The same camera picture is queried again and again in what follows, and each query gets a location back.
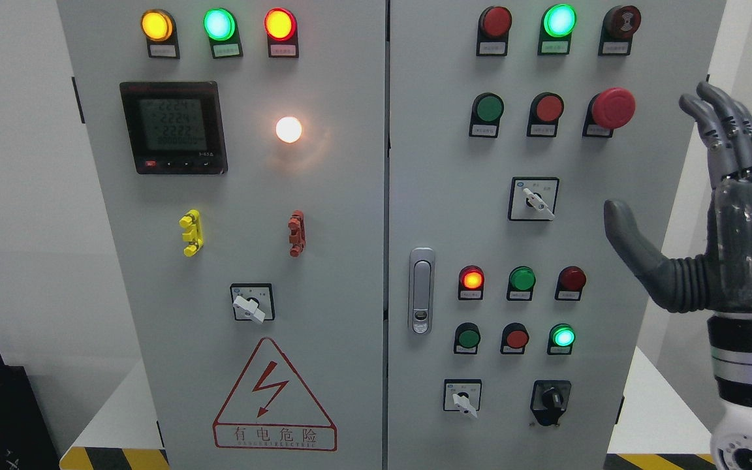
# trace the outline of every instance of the yellow terminal block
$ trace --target yellow terminal block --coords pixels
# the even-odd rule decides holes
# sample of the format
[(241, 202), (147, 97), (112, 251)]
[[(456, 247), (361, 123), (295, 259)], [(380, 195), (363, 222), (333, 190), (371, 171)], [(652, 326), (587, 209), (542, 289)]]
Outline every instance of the yellow terminal block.
[(202, 219), (199, 211), (196, 209), (188, 211), (179, 219), (179, 227), (185, 229), (185, 232), (181, 235), (182, 241), (187, 242), (183, 253), (187, 258), (191, 258), (191, 256), (199, 253), (199, 249), (205, 244), (202, 237)]

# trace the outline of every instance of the black and yellow hazard stripe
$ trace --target black and yellow hazard stripe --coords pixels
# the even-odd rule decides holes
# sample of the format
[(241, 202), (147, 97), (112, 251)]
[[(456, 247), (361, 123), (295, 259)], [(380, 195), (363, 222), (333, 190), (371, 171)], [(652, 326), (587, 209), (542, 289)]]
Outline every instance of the black and yellow hazard stripe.
[(709, 454), (609, 454), (603, 470), (715, 470)]
[(164, 449), (72, 447), (60, 470), (170, 470)]

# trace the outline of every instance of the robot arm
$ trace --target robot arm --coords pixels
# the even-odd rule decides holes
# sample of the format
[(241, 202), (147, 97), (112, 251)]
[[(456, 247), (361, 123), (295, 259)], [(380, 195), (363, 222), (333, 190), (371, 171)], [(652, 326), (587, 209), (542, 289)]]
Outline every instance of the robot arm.
[(668, 259), (636, 227), (624, 202), (606, 200), (605, 232), (623, 262), (670, 312), (711, 309), (713, 374), (725, 417), (710, 443), (719, 470), (752, 470), (752, 116), (710, 84), (683, 95), (707, 146), (712, 199), (707, 250)]
[(604, 206), (608, 241), (659, 306), (670, 312), (712, 309), (752, 313), (752, 116), (711, 84), (680, 99), (708, 148), (713, 189), (707, 250), (668, 259), (641, 235), (624, 202)]

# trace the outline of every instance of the electrical control cabinet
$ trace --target electrical control cabinet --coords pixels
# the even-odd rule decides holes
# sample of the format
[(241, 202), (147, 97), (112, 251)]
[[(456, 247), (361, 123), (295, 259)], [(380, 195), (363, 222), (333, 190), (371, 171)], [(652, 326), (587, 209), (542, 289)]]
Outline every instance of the electrical control cabinet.
[[(661, 243), (693, 128), (678, 97), (707, 75), (723, 3), (572, 1), (570, 30), (567, 7), (543, 21), (553, 2), (391, 2), (389, 469), (602, 468), (647, 298), (603, 202), (627, 200)], [(494, 5), (506, 54), (480, 56)], [(623, 54), (601, 55), (620, 42), (605, 24)], [(484, 93), (503, 101), (493, 139), (466, 133)], [(408, 291), (422, 247), (424, 334)], [(467, 266), (482, 300), (460, 298)], [(482, 395), (444, 397), (462, 382)]]
[(59, 11), (170, 468), (381, 468), (385, 3)]

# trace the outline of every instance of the lightning bolt symbol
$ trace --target lightning bolt symbol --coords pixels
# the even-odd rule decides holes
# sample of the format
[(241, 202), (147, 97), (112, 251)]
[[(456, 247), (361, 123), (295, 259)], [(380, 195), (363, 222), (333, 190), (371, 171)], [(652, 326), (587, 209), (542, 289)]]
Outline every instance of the lightning bolt symbol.
[(277, 398), (277, 396), (280, 395), (280, 392), (282, 392), (283, 389), (286, 388), (286, 385), (289, 384), (289, 381), (283, 381), (277, 382), (275, 384), (266, 384), (266, 386), (263, 385), (263, 381), (265, 381), (269, 377), (269, 375), (272, 374), (272, 371), (274, 371), (275, 367), (277, 367), (277, 362), (270, 360), (269, 365), (266, 366), (266, 371), (263, 371), (263, 375), (260, 375), (260, 380), (257, 381), (257, 384), (254, 385), (254, 389), (251, 390), (252, 392), (260, 392), (260, 390), (278, 387), (277, 392), (274, 392), (272, 398), (270, 398), (269, 401), (266, 402), (265, 407), (260, 407), (260, 410), (257, 411), (258, 418), (268, 413), (268, 406), (272, 404), (274, 399)]

